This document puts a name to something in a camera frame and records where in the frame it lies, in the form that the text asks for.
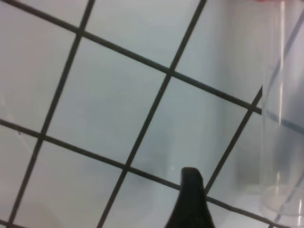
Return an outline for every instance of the black object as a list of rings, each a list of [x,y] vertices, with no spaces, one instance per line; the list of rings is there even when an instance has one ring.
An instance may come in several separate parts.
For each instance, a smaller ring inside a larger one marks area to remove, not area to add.
[[[180,194],[165,228],[215,228],[197,169],[181,170]]]

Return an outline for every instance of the black grout line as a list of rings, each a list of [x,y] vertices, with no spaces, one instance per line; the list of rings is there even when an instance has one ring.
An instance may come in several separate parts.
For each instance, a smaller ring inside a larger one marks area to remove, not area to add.
[[[69,24],[67,22],[64,22],[64,21],[62,21],[60,19],[57,19],[57,18],[55,18],[55,17],[53,17],[53,16],[51,16],[49,14],[46,14],[46,13],[44,13],[44,12],[38,10],[38,9],[32,8],[31,6],[28,6],[28,5],[24,4],[24,3],[21,3],[21,2],[18,2],[18,1],[14,1],[14,0],[0,0],[0,1],[3,1],[3,2],[9,4],[9,5],[15,6],[15,7],[17,7],[20,10],[23,10],[23,11],[25,11],[27,13],[33,14],[33,15],[41,18],[41,19],[44,19],[44,20],[46,20],[46,21],[48,21],[50,23],[56,24],[56,25],[58,25],[58,26],[60,26],[62,28],[65,28],[65,29],[69,30],[69,31],[72,31],[74,33],[79,33],[79,29],[76,26],[71,25],[71,24]],[[134,52],[132,52],[130,50],[127,50],[127,49],[125,49],[125,48],[123,48],[123,47],[121,47],[119,45],[116,45],[116,44],[114,44],[114,43],[112,43],[112,42],[110,42],[108,40],[105,40],[103,38],[100,38],[100,37],[98,37],[98,36],[96,36],[96,35],[94,35],[92,33],[84,31],[83,33],[81,33],[81,36],[83,36],[83,37],[89,39],[90,41],[93,41],[93,42],[95,42],[95,43],[97,43],[97,44],[99,44],[99,45],[101,45],[103,47],[109,48],[109,49],[111,49],[111,50],[113,50],[115,52],[118,52],[118,53],[120,53],[120,54],[122,54],[124,56],[127,56],[127,57],[129,57],[129,58],[131,58],[131,59],[133,59],[135,61],[138,61],[138,62],[143,63],[143,64],[145,64],[147,66],[150,66],[150,67],[152,67],[152,68],[154,68],[156,70],[159,70],[159,71],[161,71],[163,73],[168,73],[169,72],[169,68],[167,68],[166,66],[163,66],[163,65],[161,65],[159,63],[156,63],[156,62],[154,62],[154,61],[152,61],[150,59],[147,59],[147,58],[145,58],[145,57],[143,57],[141,55],[138,55],[138,54],[136,54],[136,53],[134,53]],[[239,105],[241,107],[244,107],[244,108],[247,108],[247,109],[250,107],[250,104],[247,103],[247,102],[245,102],[245,101],[242,101],[242,100],[240,100],[240,99],[238,99],[236,97],[233,97],[231,95],[228,95],[226,93],[223,93],[223,92],[221,92],[221,91],[219,91],[219,90],[217,90],[215,88],[212,88],[211,86],[208,86],[208,85],[206,85],[206,84],[204,84],[202,82],[199,82],[199,81],[197,81],[195,79],[187,77],[187,76],[185,76],[185,75],[183,75],[181,73],[173,72],[172,76],[175,77],[175,78],[178,78],[179,80],[181,80],[183,82],[186,82],[186,83],[188,83],[190,85],[193,85],[193,86],[195,86],[197,88],[200,88],[200,89],[202,89],[202,90],[204,90],[206,92],[209,92],[209,93],[211,93],[211,94],[213,94],[215,96],[221,97],[224,100],[227,100],[229,102],[237,104],[237,105]],[[258,107],[254,108],[254,112],[256,112],[258,114],[262,113],[261,109],[258,108]]]
[[[135,169],[133,167],[130,167],[128,169],[129,172],[133,173],[133,174],[136,174],[138,176],[141,176],[141,177],[144,177],[144,178],[147,178],[151,181],[154,181],[154,182],[157,182],[157,183],[160,183],[162,185],[165,185],[169,188],[172,188],[172,189],[175,189],[175,190],[180,190],[180,186],[178,184],[175,184],[173,182],[170,182],[168,180],[165,180],[165,179],[162,179],[160,177],[156,177],[152,174],[149,174],[147,172],[144,172],[144,171],[141,171],[141,170],[138,170],[138,169]]]
[[[63,141],[61,141],[59,139],[55,139],[53,137],[46,136],[45,137],[45,141],[49,142],[49,143],[52,143],[52,144],[55,144],[57,146],[63,147],[63,148],[68,149],[70,151],[79,153],[79,154],[81,154],[83,156],[86,156],[86,157],[89,157],[89,158],[93,158],[93,159],[98,160],[100,162],[104,162],[104,163],[110,164],[110,165],[115,166],[117,168],[120,168],[120,169],[124,168],[124,164],[122,164],[120,162],[114,161],[112,159],[106,158],[104,156],[101,156],[101,155],[96,154],[96,153],[92,153],[92,152],[84,150],[84,149],[81,149],[81,148],[79,148],[77,146],[68,144],[68,143],[63,142]]]
[[[242,134],[248,120],[250,119],[252,113],[253,113],[253,108],[256,107],[256,105],[258,104],[259,100],[261,99],[262,97],[262,88],[259,89],[255,99],[253,100],[252,102],[252,105],[250,109],[248,109],[248,111],[246,112],[241,124],[239,125],[237,131],[235,132],[234,136],[232,137],[232,140],[230,142],[230,144],[228,145],[226,151],[224,152],[223,156],[221,157],[216,169],[214,170],[212,176],[210,177],[207,185],[206,185],[206,188],[205,188],[205,191],[206,191],[206,194],[208,194],[208,192],[210,191],[215,179],[217,178],[219,172],[221,171],[225,161],[227,160],[228,156],[230,155],[231,151],[233,150],[235,144],[237,143],[240,135]]]
[[[2,219],[0,219],[0,225],[3,225],[3,226],[5,226],[5,227],[7,227],[8,225],[9,225],[9,223],[8,222],[6,222],[6,221],[4,221],[4,220],[2,220]],[[12,226],[13,228],[25,228],[25,227],[23,227],[23,226],[19,226],[19,225],[13,225]]]
[[[38,133],[38,132],[35,132],[35,131],[31,130],[31,129],[19,126],[19,125],[15,124],[15,123],[8,122],[6,120],[0,119],[0,125],[5,126],[7,128],[10,128],[12,130],[16,130],[19,133],[24,133],[24,134],[33,136],[35,138],[38,138],[39,135],[40,135],[40,133]]]
[[[271,226],[275,226],[275,227],[278,227],[278,228],[287,228],[286,226],[282,226],[282,225],[279,225],[277,223],[274,223],[274,222],[272,222],[272,221],[270,221],[270,220],[268,220],[268,219],[266,219],[266,218],[264,218],[264,217],[262,217],[260,215],[254,214],[252,212],[249,212],[249,211],[246,211],[246,210],[243,210],[243,209],[240,209],[240,208],[235,208],[235,207],[233,207],[233,206],[231,206],[229,204],[221,202],[221,201],[219,201],[217,199],[214,199],[212,197],[207,196],[206,198],[207,198],[207,202],[210,202],[212,204],[215,204],[215,205],[217,205],[217,206],[219,206],[221,208],[225,208],[225,209],[227,209],[229,211],[232,211],[232,212],[235,212],[237,214],[241,214],[241,215],[247,216],[249,218],[258,220],[260,222],[263,222],[263,223],[266,223],[266,224],[269,224]]]
[[[173,77],[177,78],[177,79],[179,79],[179,80],[181,80],[183,82],[186,82],[186,83],[188,83],[188,84],[190,84],[192,86],[195,86],[195,87],[197,87],[199,89],[202,89],[202,90],[204,90],[204,91],[206,91],[208,93],[211,93],[211,94],[213,94],[215,96],[218,96],[218,97],[220,97],[220,98],[222,98],[224,100],[230,101],[230,102],[232,102],[232,103],[234,103],[236,105],[239,105],[239,106],[241,106],[243,108],[249,109],[251,107],[250,103],[247,103],[247,102],[242,101],[242,100],[240,100],[240,99],[238,99],[236,97],[233,97],[233,96],[231,96],[229,94],[226,94],[226,93],[224,93],[222,91],[219,91],[219,90],[217,90],[215,88],[212,88],[209,85],[206,85],[206,84],[204,84],[204,83],[202,83],[200,81],[192,79],[192,78],[190,78],[188,76],[185,76],[185,75],[183,75],[181,73],[174,72],[173,73]]]
[[[133,161],[133,159],[134,159],[134,157],[136,155],[136,152],[137,152],[137,150],[138,150],[138,148],[139,148],[139,146],[140,146],[140,144],[141,144],[141,142],[142,142],[142,140],[144,138],[144,135],[146,134],[146,132],[148,130],[150,122],[151,122],[151,120],[152,120],[152,118],[153,118],[153,116],[155,114],[155,111],[156,111],[156,109],[157,109],[157,107],[158,107],[158,105],[159,105],[159,103],[161,101],[162,96],[165,93],[165,90],[166,90],[166,88],[167,88],[167,86],[169,84],[171,76],[172,76],[173,72],[175,71],[175,68],[176,68],[176,66],[178,64],[178,61],[180,60],[181,55],[182,55],[182,53],[183,53],[183,51],[184,51],[184,49],[185,49],[185,47],[186,47],[186,45],[187,45],[187,43],[188,43],[188,41],[190,39],[190,36],[191,36],[191,34],[192,34],[193,30],[194,30],[194,27],[195,27],[195,25],[197,24],[197,22],[199,20],[200,14],[201,14],[201,12],[204,9],[206,1],[207,0],[201,0],[199,2],[199,4],[198,4],[196,10],[195,10],[195,13],[194,13],[194,15],[193,15],[193,17],[191,19],[191,22],[190,22],[190,24],[189,24],[189,26],[188,26],[188,28],[186,30],[186,33],[185,33],[185,35],[184,35],[184,37],[183,37],[183,39],[182,39],[182,41],[180,43],[180,46],[179,46],[179,48],[178,48],[178,50],[177,50],[177,52],[176,52],[176,54],[174,56],[174,59],[173,59],[171,65],[170,65],[170,69],[169,69],[169,71],[168,71],[168,73],[167,73],[167,75],[166,75],[166,77],[165,77],[165,79],[164,79],[164,81],[163,81],[163,83],[162,83],[162,85],[161,85],[158,93],[157,93],[157,96],[156,96],[156,98],[155,98],[155,100],[153,102],[153,105],[152,105],[151,109],[149,110],[147,118],[146,118],[146,120],[145,120],[145,122],[144,122],[144,124],[142,126],[142,129],[141,129],[141,131],[140,131],[140,133],[139,133],[139,135],[138,135],[138,137],[137,137],[137,139],[135,141],[135,144],[134,144],[134,146],[133,146],[133,148],[132,148],[132,150],[130,152],[130,155],[129,155],[128,160],[126,162],[126,166],[123,169],[123,171],[122,171],[122,173],[121,173],[121,175],[120,175],[120,177],[119,177],[119,179],[118,179],[118,181],[116,183],[116,186],[115,186],[115,188],[114,188],[114,190],[113,190],[113,192],[111,194],[111,197],[110,197],[110,199],[109,199],[109,201],[108,201],[108,203],[106,205],[106,208],[105,208],[105,210],[104,210],[104,212],[103,212],[103,214],[102,214],[102,216],[100,218],[100,221],[99,221],[99,223],[97,225],[97,228],[102,228],[103,225],[104,225],[104,223],[105,223],[106,217],[109,214],[109,211],[110,211],[110,209],[112,207],[112,204],[113,204],[113,202],[114,202],[114,200],[115,200],[115,198],[116,198],[116,196],[118,194],[118,191],[119,191],[119,189],[120,189],[120,187],[121,187],[121,185],[122,185],[122,183],[123,183],[123,181],[124,181],[124,179],[125,179],[125,177],[127,175],[128,169],[131,166],[131,163],[132,163],[132,161]]]
[[[15,200],[13,209],[12,209],[10,217],[9,217],[9,225],[8,225],[8,227],[12,227],[12,224],[13,224],[13,222],[15,220],[16,215],[17,215],[17,212],[18,212],[19,206],[21,204],[21,201],[22,201],[25,189],[26,189],[26,187],[28,185],[28,181],[29,181],[30,176],[31,176],[31,174],[33,172],[33,169],[34,169],[34,166],[35,166],[35,163],[36,163],[36,160],[37,160],[37,157],[38,157],[41,145],[42,145],[43,140],[44,140],[44,138],[46,136],[46,133],[48,131],[48,127],[49,127],[49,125],[51,123],[51,120],[52,120],[52,117],[54,115],[56,106],[57,106],[57,104],[59,102],[59,99],[60,99],[60,96],[62,94],[64,85],[66,83],[66,79],[68,77],[68,73],[69,73],[69,71],[71,69],[73,60],[75,58],[77,49],[79,47],[79,43],[80,43],[80,40],[81,40],[82,33],[85,30],[86,24],[88,22],[90,13],[91,13],[93,5],[94,5],[94,2],[95,2],[95,0],[89,0],[88,4],[86,6],[83,18],[81,20],[79,32],[77,33],[77,35],[75,37],[75,40],[73,42],[73,45],[71,47],[71,50],[70,50],[70,53],[68,55],[67,61],[65,63],[65,66],[64,66],[64,69],[63,69],[60,81],[58,83],[58,86],[57,86],[57,89],[55,91],[53,100],[51,102],[50,108],[49,108],[49,110],[47,112],[47,116],[46,116],[45,121],[43,123],[40,136],[38,137],[38,140],[36,142],[33,154],[32,154],[32,156],[30,158],[30,161],[29,161],[29,164],[28,164],[25,176],[23,178],[21,187],[20,187],[20,189],[18,191],[18,194],[17,194],[16,200]]]
[[[32,15],[35,15],[35,16],[41,18],[41,19],[44,19],[44,20],[46,20],[48,22],[51,22],[51,23],[53,23],[55,25],[58,25],[58,26],[60,26],[62,28],[65,28],[65,29],[67,29],[69,31],[72,31],[74,33],[77,33],[77,31],[78,31],[78,28],[76,26],[71,25],[71,24],[69,24],[69,23],[67,23],[67,22],[65,22],[63,20],[58,19],[58,18],[55,18],[55,17],[53,17],[53,16],[51,16],[51,15],[49,15],[47,13],[44,13],[44,12],[38,10],[38,9],[35,9],[35,8],[31,7],[31,6],[23,4],[23,3],[19,2],[19,1],[16,1],[16,0],[0,0],[0,1],[3,1],[3,2],[5,2],[5,3],[7,3],[7,4],[11,5],[11,6],[14,6],[14,7],[16,7],[18,9],[20,9],[20,10],[28,12],[28,13],[30,13]]]
[[[114,44],[114,43],[112,43],[112,42],[110,42],[108,40],[105,40],[105,39],[103,39],[101,37],[98,37],[98,36],[96,36],[96,35],[94,35],[92,33],[84,32],[83,37],[85,37],[85,38],[87,38],[87,39],[89,39],[89,40],[91,40],[91,41],[93,41],[93,42],[95,42],[97,44],[100,44],[101,46],[104,46],[104,47],[109,48],[109,49],[111,49],[111,50],[113,50],[115,52],[118,52],[118,53],[120,53],[120,54],[122,54],[124,56],[127,56],[127,57],[129,57],[129,58],[131,58],[133,60],[136,60],[136,61],[138,61],[140,63],[143,63],[143,64],[145,64],[147,66],[150,66],[150,67],[152,67],[154,69],[157,69],[157,70],[159,70],[161,72],[168,73],[168,71],[169,71],[169,69],[167,67],[165,67],[165,66],[163,66],[163,65],[161,65],[159,63],[156,63],[156,62],[154,62],[154,61],[152,61],[150,59],[147,59],[146,57],[138,55],[138,54],[136,54],[136,53],[134,53],[134,52],[132,52],[130,50],[127,50],[127,49],[125,49],[125,48],[123,48],[123,47],[121,47],[121,46],[119,46],[117,44]]]

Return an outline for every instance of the white wall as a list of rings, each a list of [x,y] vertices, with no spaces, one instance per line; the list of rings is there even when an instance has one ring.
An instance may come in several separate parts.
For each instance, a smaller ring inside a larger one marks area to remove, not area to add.
[[[85,0],[22,2],[76,26],[86,6]],[[169,67],[198,2],[97,0],[86,30]],[[176,71],[251,103],[272,67],[268,12],[269,3],[208,0]],[[1,1],[0,30],[0,118],[40,131],[75,35]],[[164,77],[83,38],[47,134],[125,163]],[[177,184],[181,168],[194,166],[207,184],[245,113],[172,78],[132,166]],[[261,116],[254,114],[210,191],[254,213],[259,213],[252,184],[258,183],[260,126]],[[5,173],[0,194],[9,195],[4,201],[0,195],[0,219],[7,220],[36,139],[4,127],[0,135]],[[32,228],[95,227],[120,172],[45,142],[16,222]],[[161,227],[177,195],[128,174],[105,227]],[[217,227],[252,222],[214,211]]]

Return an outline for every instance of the clear plastic cup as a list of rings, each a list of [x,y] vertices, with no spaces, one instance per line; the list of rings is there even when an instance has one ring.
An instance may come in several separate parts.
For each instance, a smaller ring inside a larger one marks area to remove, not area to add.
[[[273,0],[263,84],[260,211],[304,226],[304,3]]]

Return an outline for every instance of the grid pattern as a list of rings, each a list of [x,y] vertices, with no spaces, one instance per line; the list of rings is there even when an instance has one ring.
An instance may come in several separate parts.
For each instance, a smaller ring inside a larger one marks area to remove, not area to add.
[[[80,23],[79,27],[76,27],[74,25],[66,23],[66,22],[64,22],[64,21],[62,21],[60,19],[57,19],[57,18],[55,18],[55,17],[53,17],[51,15],[48,15],[48,14],[42,12],[42,11],[39,11],[39,10],[37,10],[35,8],[32,8],[31,6],[28,6],[26,4],[20,3],[18,1],[11,1],[11,0],[1,0],[1,1],[3,1],[3,2],[5,2],[5,3],[7,3],[7,4],[11,5],[11,6],[14,6],[14,7],[16,7],[18,9],[20,9],[20,10],[26,11],[26,12],[32,14],[32,15],[35,15],[35,16],[41,18],[41,19],[44,19],[44,20],[46,20],[48,22],[51,22],[51,23],[53,23],[55,25],[58,25],[58,26],[60,26],[62,28],[65,28],[65,29],[67,29],[67,30],[75,33],[76,37],[75,37],[73,45],[72,45],[72,47],[70,49],[67,61],[66,61],[65,66],[64,66],[64,70],[62,72],[59,84],[58,84],[58,86],[56,88],[56,92],[54,94],[54,97],[53,97],[53,100],[51,102],[50,108],[49,108],[49,110],[47,112],[47,116],[46,116],[45,121],[43,123],[43,127],[42,127],[41,132],[36,132],[36,131],[31,130],[31,129],[25,128],[23,126],[20,126],[20,125],[8,122],[6,120],[0,119],[0,125],[8,127],[10,129],[14,129],[14,130],[16,130],[18,132],[21,132],[21,133],[25,133],[25,134],[31,135],[31,136],[33,136],[33,137],[35,137],[35,138],[38,139],[37,143],[36,143],[36,145],[34,147],[33,154],[32,154],[32,156],[30,158],[30,162],[28,164],[26,173],[24,175],[21,187],[20,187],[20,189],[18,191],[18,195],[16,197],[16,200],[15,200],[15,203],[14,203],[14,206],[13,206],[13,210],[12,210],[12,212],[10,214],[9,220],[7,222],[3,221],[3,220],[0,220],[0,225],[4,225],[7,228],[20,228],[21,227],[21,226],[15,225],[14,221],[15,221],[18,209],[20,207],[23,195],[24,195],[25,190],[27,188],[27,185],[29,183],[29,179],[30,179],[31,174],[33,172],[33,169],[34,169],[34,166],[35,166],[35,163],[36,163],[36,160],[37,160],[40,148],[41,148],[42,143],[44,141],[52,143],[52,144],[55,144],[57,146],[66,148],[68,150],[74,151],[76,153],[82,154],[84,156],[93,158],[93,159],[101,161],[101,162],[105,162],[107,164],[110,164],[112,166],[115,166],[117,168],[122,169],[122,172],[121,172],[121,174],[119,176],[119,179],[118,179],[118,181],[117,181],[117,183],[116,183],[116,185],[114,187],[114,190],[113,190],[113,192],[111,194],[111,197],[110,197],[110,199],[109,199],[109,201],[108,201],[108,203],[107,203],[107,205],[106,205],[106,207],[105,207],[105,209],[104,209],[104,211],[103,211],[103,213],[101,215],[101,218],[99,220],[97,228],[103,227],[103,225],[104,225],[104,223],[105,223],[105,221],[107,219],[107,216],[108,216],[108,214],[110,212],[110,209],[111,209],[111,207],[112,207],[112,205],[113,205],[113,203],[115,201],[115,198],[116,198],[116,196],[118,194],[118,191],[120,190],[120,188],[122,186],[122,183],[124,182],[125,177],[126,177],[127,173],[129,173],[129,172],[133,173],[133,174],[136,174],[136,175],[139,175],[141,177],[150,179],[152,181],[158,182],[158,183],[160,183],[162,185],[165,185],[167,187],[179,190],[179,188],[180,188],[179,185],[177,185],[175,183],[172,183],[170,181],[164,180],[162,178],[156,177],[154,175],[151,175],[149,173],[146,173],[146,172],[143,172],[143,171],[141,171],[139,169],[131,167],[131,164],[132,164],[132,162],[133,162],[133,160],[135,158],[135,155],[136,155],[136,153],[137,153],[137,151],[138,151],[138,149],[139,149],[139,147],[141,145],[141,142],[143,141],[143,138],[144,138],[144,136],[145,136],[145,134],[146,134],[146,132],[148,130],[148,127],[149,127],[149,125],[150,125],[150,123],[152,121],[152,118],[153,118],[153,116],[154,116],[154,114],[156,112],[156,109],[157,109],[157,107],[158,107],[158,105],[159,105],[159,103],[160,103],[160,101],[161,101],[161,99],[162,99],[162,97],[163,97],[163,95],[164,95],[164,93],[166,91],[166,88],[167,88],[167,86],[168,86],[168,84],[170,82],[170,79],[172,77],[174,77],[176,79],[179,79],[179,80],[181,80],[181,81],[183,81],[183,82],[185,82],[187,84],[190,84],[192,86],[200,88],[200,89],[202,89],[202,90],[204,90],[206,92],[209,92],[209,93],[211,93],[211,94],[213,94],[213,95],[215,95],[217,97],[220,97],[220,98],[222,98],[224,100],[227,100],[229,102],[232,102],[234,104],[237,104],[237,105],[239,105],[239,106],[247,109],[247,112],[246,112],[243,120],[241,121],[240,125],[238,126],[235,134],[232,137],[231,142],[229,143],[228,147],[226,148],[225,152],[223,153],[223,155],[222,155],[222,157],[221,157],[218,165],[216,166],[216,168],[215,168],[215,170],[214,170],[214,172],[213,172],[210,180],[208,181],[208,183],[206,185],[206,193],[207,194],[210,191],[210,189],[211,189],[213,183],[215,182],[217,176],[219,175],[219,172],[221,171],[223,165],[225,164],[225,162],[226,162],[229,154],[231,153],[231,151],[233,150],[235,144],[237,143],[237,141],[238,141],[240,135],[242,134],[242,132],[243,132],[246,124],[248,123],[251,115],[253,113],[257,113],[257,114],[261,115],[262,111],[261,111],[261,109],[259,107],[257,107],[257,104],[259,103],[259,101],[261,99],[261,96],[262,96],[262,88],[259,89],[259,91],[257,92],[254,100],[252,101],[251,104],[249,104],[249,103],[247,103],[245,101],[242,101],[242,100],[240,100],[238,98],[235,98],[235,97],[233,97],[231,95],[228,95],[228,94],[226,94],[224,92],[221,92],[221,91],[219,91],[219,90],[217,90],[215,88],[212,88],[211,86],[208,86],[208,85],[206,85],[206,84],[204,84],[202,82],[194,80],[194,79],[192,79],[192,78],[190,78],[190,77],[188,77],[186,75],[183,75],[183,74],[178,73],[178,72],[175,71],[175,69],[177,67],[177,64],[178,64],[178,62],[179,62],[179,60],[181,58],[181,55],[183,54],[183,51],[184,51],[184,49],[185,49],[185,47],[186,47],[186,45],[187,45],[187,43],[188,43],[188,41],[190,39],[190,36],[191,36],[191,34],[192,34],[193,30],[194,30],[195,25],[197,24],[197,21],[198,21],[200,15],[201,15],[201,13],[202,13],[202,11],[204,9],[204,6],[205,6],[207,0],[201,0],[199,2],[198,6],[197,6],[197,8],[195,10],[195,13],[194,13],[194,15],[193,15],[193,17],[191,19],[191,22],[190,22],[190,24],[189,24],[189,26],[188,26],[188,28],[186,30],[186,33],[184,34],[184,37],[183,37],[183,39],[182,39],[182,41],[180,43],[180,46],[179,46],[179,48],[178,48],[178,50],[177,50],[177,52],[176,52],[176,54],[174,56],[174,59],[173,59],[173,61],[172,61],[172,63],[171,63],[171,65],[170,65],[169,68],[167,68],[167,67],[165,67],[165,66],[163,66],[163,65],[161,65],[159,63],[156,63],[156,62],[154,62],[152,60],[149,60],[149,59],[147,59],[147,58],[145,58],[143,56],[140,56],[140,55],[138,55],[138,54],[136,54],[134,52],[131,52],[131,51],[127,50],[127,49],[124,49],[124,48],[122,48],[122,47],[120,47],[120,46],[118,46],[118,45],[116,45],[114,43],[111,43],[111,42],[109,42],[109,41],[107,41],[105,39],[102,39],[102,38],[100,38],[100,37],[98,37],[98,36],[96,36],[94,34],[91,34],[91,33],[87,32],[87,31],[85,31],[85,28],[86,28],[86,25],[88,23],[88,20],[89,20],[91,11],[93,9],[95,0],[89,0],[88,1],[86,9],[85,9],[85,12],[83,14],[83,17],[82,17],[82,20],[81,20],[81,23]],[[304,13],[300,17],[299,21],[303,20],[303,18],[304,18]],[[291,46],[291,43],[293,42],[292,39],[295,38],[295,36],[296,36],[296,34],[297,34],[297,32],[298,32],[299,29],[300,29],[300,26],[296,26],[295,30],[293,31],[293,35],[291,36],[291,40],[289,42],[290,46]],[[166,74],[165,79],[164,79],[164,81],[163,81],[163,83],[162,83],[162,85],[161,85],[161,87],[160,87],[160,89],[159,89],[159,91],[157,93],[157,96],[156,96],[156,98],[155,98],[155,100],[154,100],[154,102],[153,102],[153,104],[152,104],[152,106],[151,106],[151,108],[149,110],[149,113],[148,113],[148,115],[147,115],[147,117],[146,117],[146,119],[144,121],[144,124],[143,124],[143,126],[142,126],[142,128],[140,130],[140,133],[139,133],[139,135],[138,135],[138,137],[137,137],[137,139],[135,141],[135,144],[133,145],[133,148],[132,148],[132,150],[131,150],[131,152],[130,152],[130,154],[128,156],[127,162],[125,164],[117,162],[117,161],[114,161],[114,160],[106,158],[106,157],[103,157],[101,155],[92,153],[90,151],[81,149],[81,148],[79,148],[77,146],[71,145],[69,143],[63,142],[63,141],[61,141],[59,139],[56,139],[56,138],[53,138],[53,137],[50,137],[50,136],[47,135],[47,131],[49,129],[51,120],[53,118],[53,115],[54,115],[55,109],[57,107],[57,104],[59,102],[59,99],[61,97],[61,94],[62,94],[62,92],[64,90],[64,86],[65,86],[65,83],[66,83],[69,71],[71,69],[73,60],[75,58],[75,55],[76,55],[76,52],[77,52],[77,49],[79,47],[80,40],[81,40],[82,37],[85,37],[85,38],[87,38],[87,39],[89,39],[89,40],[91,40],[91,41],[93,41],[93,42],[95,42],[97,44],[105,46],[105,47],[107,47],[107,48],[109,48],[109,49],[111,49],[111,50],[113,50],[115,52],[118,52],[118,53],[120,53],[120,54],[122,54],[124,56],[127,56],[127,57],[129,57],[129,58],[131,58],[133,60],[141,62],[141,63],[143,63],[143,64],[145,64],[147,66],[150,66],[150,67],[152,67],[154,69],[157,69],[157,70],[159,70],[159,71],[161,71],[161,72],[163,72],[163,73]],[[304,129],[301,128],[300,126],[296,126],[296,125],[294,125],[294,124],[292,124],[292,123],[290,123],[288,121],[282,121],[282,124],[284,124],[286,127],[289,127],[291,129],[293,129],[294,131],[297,131],[299,133],[304,134]],[[233,207],[231,205],[228,205],[228,204],[226,204],[224,202],[221,202],[221,201],[219,201],[217,199],[214,199],[214,198],[212,198],[210,196],[207,196],[207,201],[210,202],[210,203],[212,203],[212,204],[218,205],[218,206],[220,206],[220,207],[222,207],[224,209],[232,211],[234,213],[238,213],[238,214],[250,217],[252,219],[256,219],[258,221],[264,222],[266,224],[269,224],[270,227],[273,227],[273,226],[275,226],[275,227],[282,227],[282,226],[280,226],[278,224],[275,224],[275,223],[269,221],[266,218],[261,217],[260,215],[257,215],[257,214],[245,211],[243,209],[235,208],[235,207]]]

